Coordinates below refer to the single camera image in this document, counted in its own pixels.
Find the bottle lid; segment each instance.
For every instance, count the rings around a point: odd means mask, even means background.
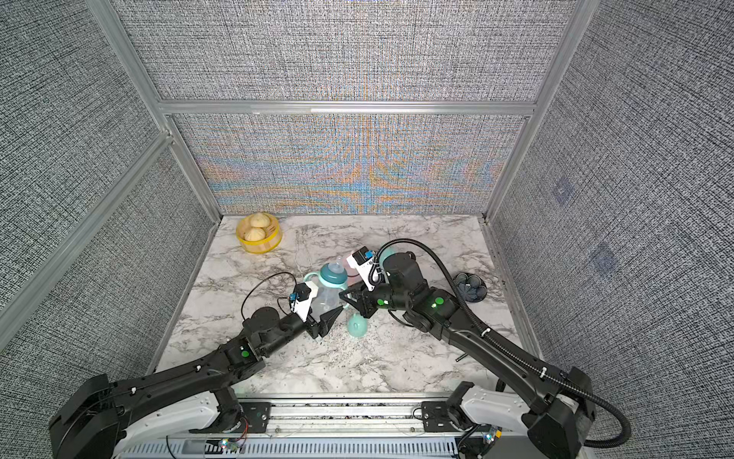
[[[326,263],[324,266],[321,267],[321,271],[319,271],[319,277],[328,283],[332,283],[334,285],[341,285],[343,283],[346,283],[346,270],[341,265],[339,267],[333,267],[334,263]]]

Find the black cable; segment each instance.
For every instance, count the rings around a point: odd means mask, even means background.
[[[173,455],[173,451],[171,451],[171,445],[168,443],[168,435],[166,435],[166,448],[168,448],[168,454],[170,454],[173,459],[177,459],[176,456]]]
[[[242,300],[242,306],[239,307],[239,313],[240,313],[240,315],[242,315],[242,320],[245,320],[245,316],[244,316],[244,302],[247,301],[247,298],[249,298],[250,295],[252,295],[252,293],[255,291],[255,289],[257,289],[259,286],[261,286],[265,281],[269,281],[270,279],[274,278],[275,276],[281,275],[281,274],[287,274],[287,275],[289,275],[289,276],[291,276],[293,278],[294,288],[295,288],[296,285],[298,285],[298,281],[296,280],[296,276],[294,276],[292,272],[288,272],[288,271],[276,272],[275,274],[271,274],[268,277],[264,278],[262,281],[260,281],[260,283],[258,283],[258,285],[254,286],[252,288],[252,290],[250,290],[250,293],[248,293],[247,296],[244,298],[244,300]]]
[[[461,449],[462,443],[464,443],[467,438],[471,437],[471,434],[475,433],[477,429],[479,429],[479,424],[473,425],[471,429],[464,432],[464,435],[459,439],[459,443],[457,443],[457,451]]]
[[[284,316],[287,316],[287,315],[288,315],[288,313],[287,313],[287,312],[285,312],[285,311],[283,310],[283,308],[282,308],[282,307],[280,306],[280,301],[281,301],[281,300],[287,300],[287,299],[288,299],[288,297],[278,297],[278,298],[277,298],[277,299],[275,300],[275,302],[277,303],[277,308],[278,308],[278,309],[280,309],[280,312],[282,312]]]
[[[440,268],[441,272],[443,273],[443,277],[446,278],[446,281],[448,282],[449,286],[451,287],[451,290],[454,292],[454,296],[459,301],[459,307],[469,317],[469,320],[471,321],[472,325],[477,330],[480,330],[482,333],[484,333],[485,330],[490,329],[490,327],[488,327],[487,324],[482,322],[482,320],[479,319],[476,316],[476,314],[474,314],[474,312],[471,310],[471,308],[469,308],[469,306],[466,304],[464,297],[459,292],[459,288],[457,287],[456,282],[454,281],[454,278],[452,278],[451,275],[448,273],[446,266],[438,258],[438,255],[436,255],[434,251],[428,248],[428,246],[426,246],[423,242],[419,242],[414,239],[400,238],[400,239],[393,239],[389,242],[386,242],[382,247],[380,247],[379,250],[377,251],[377,254],[374,256],[374,259],[372,260],[372,268],[370,268],[370,272],[368,276],[368,280],[370,283],[372,283],[372,285],[376,286],[379,283],[385,282],[385,278],[382,275],[382,272],[378,272],[377,283],[373,283],[372,281],[374,272],[377,270],[379,266],[379,257],[382,255],[382,252],[386,248],[390,247],[391,245],[401,244],[401,243],[415,245],[423,249],[426,253],[428,253],[429,256],[433,259],[433,261],[436,262],[436,264]],[[496,347],[504,355],[506,355],[508,358],[513,360],[516,364],[524,366],[525,368],[529,369],[530,371],[537,373],[539,376],[543,375],[544,373],[543,369],[536,368],[535,365],[530,364],[529,362],[526,362],[519,355],[515,355],[511,350],[506,349],[505,346],[503,346],[502,344],[497,342],[494,338],[492,338],[490,334],[484,333],[484,336],[480,336],[479,339],[486,340],[489,343],[491,343],[492,346]],[[566,380],[558,379],[551,375],[544,375],[544,377],[549,379],[552,383],[555,383],[558,386],[571,392],[572,394],[578,395],[579,397],[583,397],[584,399],[589,400],[590,402],[593,402],[596,405],[599,405],[601,408],[604,408],[605,410],[607,410],[612,416],[617,418],[617,421],[619,421],[619,425],[621,428],[617,436],[612,437],[612,438],[605,438],[603,440],[586,440],[584,442],[584,446],[591,447],[591,448],[614,448],[614,447],[618,447],[621,444],[624,444],[627,440],[630,439],[630,437],[632,436],[632,424],[630,423],[629,419],[627,419],[627,417],[624,415],[624,413],[618,410],[616,407],[614,407],[611,403],[607,402],[606,400],[600,398],[597,395],[594,395],[590,392],[584,391],[576,387],[574,384],[569,383]]]
[[[395,317],[395,314],[393,314],[392,310],[388,309],[388,314],[390,314],[393,317],[393,319],[395,319],[396,322],[398,322],[400,325],[403,325],[404,327],[411,327],[411,328],[413,328],[413,326],[411,324],[406,323],[406,322],[403,322],[402,320],[400,320],[397,317]]]

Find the textured wall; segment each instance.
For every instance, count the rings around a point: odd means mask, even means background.
[[[573,0],[114,0],[163,98],[534,100]]]
[[[633,422],[603,458],[734,457],[733,40],[722,1],[603,0],[495,222],[546,357]]]
[[[226,214],[484,211],[519,116],[177,115]]]
[[[78,1],[0,5],[0,309],[158,134]]]
[[[88,377],[145,373],[210,227],[164,151],[0,352],[3,459],[50,458],[48,420]]]

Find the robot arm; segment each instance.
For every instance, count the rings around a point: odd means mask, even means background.
[[[394,242],[409,242],[397,239]],[[435,254],[417,243],[446,268]],[[451,292],[430,287],[415,256],[386,258],[388,282],[372,283],[379,259],[365,247],[350,257],[362,281],[340,294],[365,318],[381,308],[405,311],[416,329],[458,347],[512,387],[517,396],[485,391],[462,383],[448,399],[448,414],[461,428],[494,424],[527,432],[549,458],[574,458],[582,445],[613,447],[631,434],[629,422],[616,408],[592,393],[590,379],[579,369],[565,373],[526,353],[486,326]],[[371,268],[361,266],[369,263]],[[312,338],[329,333],[337,308],[312,317],[308,302],[315,292],[299,284],[291,296],[291,312],[279,319],[273,308],[260,308],[243,322],[242,332],[208,355],[166,371],[110,383],[106,375],[87,380],[51,419],[49,433],[56,459],[109,458],[135,444],[189,430],[215,433],[234,429],[242,417],[230,386],[265,367],[263,358],[304,331]],[[587,441],[595,404],[612,412],[622,433],[611,440]]]
[[[239,335],[195,361],[114,383],[107,375],[90,378],[51,418],[54,457],[111,458],[170,433],[233,429],[242,412],[230,386],[263,369],[263,358],[307,328],[296,314],[279,319],[275,309],[260,308]]]

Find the marble countertop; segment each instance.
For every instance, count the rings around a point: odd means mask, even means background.
[[[397,237],[423,242],[452,274],[467,271],[482,277],[487,283],[487,298],[470,303],[471,308],[489,326],[520,345],[476,216],[281,217],[283,241],[261,255],[247,253],[240,246],[235,237],[239,220],[222,220],[158,371],[199,358],[237,335],[244,296],[268,275],[285,270],[300,280],[336,256],[346,257],[363,245],[376,250]],[[415,252],[429,285],[449,289],[438,267],[422,250],[412,245],[394,247]],[[292,289],[293,281],[286,275],[267,281],[245,303],[245,316],[261,306],[277,308],[276,298]],[[455,347],[400,325],[386,311],[370,318],[363,338],[354,338],[347,332],[346,315],[342,314],[321,342],[304,333],[267,358],[265,369],[234,388],[239,394],[450,392],[463,380],[494,388],[496,377],[492,373],[472,358],[457,363],[460,355]]]

